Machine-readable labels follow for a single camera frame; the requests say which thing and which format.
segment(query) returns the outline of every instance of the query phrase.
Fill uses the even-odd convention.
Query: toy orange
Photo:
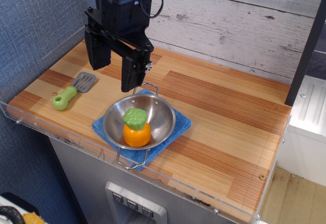
[[[132,147],[142,147],[151,140],[151,127],[147,113],[141,108],[131,108],[123,116],[123,138]]]
[[[35,212],[26,213],[22,216],[26,224],[44,224],[45,221]]]

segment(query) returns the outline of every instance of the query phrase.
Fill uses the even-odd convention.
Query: button
[[[153,212],[152,212],[152,211],[150,211],[150,210],[148,210],[148,209],[142,207],[142,212],[143,212],[143,214],[144,214],[145,216],[148,216],[148,217],[152,217],[152,218],[153,218]]]
[[[117,195],[116,193],[112,193],[112,195],[113,195],[113,199],[115,200],[115,201],[118,201],[118,202],[120,202],[120,203],[123,203],[123,198],[120,196],[120,195]]]
[[[127,200],[127,205],[129,208],[131,208],[133,210],[138,210],[138,205],[134,202],[131,202],[130,200]]]

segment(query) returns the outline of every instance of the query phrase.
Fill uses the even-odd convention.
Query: spatula head
[[[78,74],[76,79],[72,82],[72,86],[74,86],[77,91],[81,93],[87,92],[92,84],[94,83],[96,76],[87,72],[81,72]]]

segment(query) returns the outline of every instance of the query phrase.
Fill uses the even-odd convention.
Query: screw
[[[259,179],[262,181],[266,180],[266,178],[267,178],[266,175],[263,175],[263,174],[259,175]]]

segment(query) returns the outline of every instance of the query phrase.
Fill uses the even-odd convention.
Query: black hose
[[[160,6],[159,10],[157,11],[156,14],[154,14],[154,15],[152,16],[152,15],[148,14],[148,13],[146,12],[146,10],[144,9],[144,7],[143,7],[143,1],[142,1],[142,0],[138,0],[138,2],[139,2],[139,6],[140,6],[142,12],[145,14],[146,17],[148,17],[148,18],[150,18],[150,19],[152,19],[152,18],[156,18],[156,17],[161,13],[161,11],[162,11],[162,9],[163,9],[163,5],[164,5],[164,0],[161,0],[161,1],[162,1],[162,2],[161,2],[161,6]]]
[[[18,210],[11,206],[0,206],[0,215],[4,215],[13,224],[25,224]]]

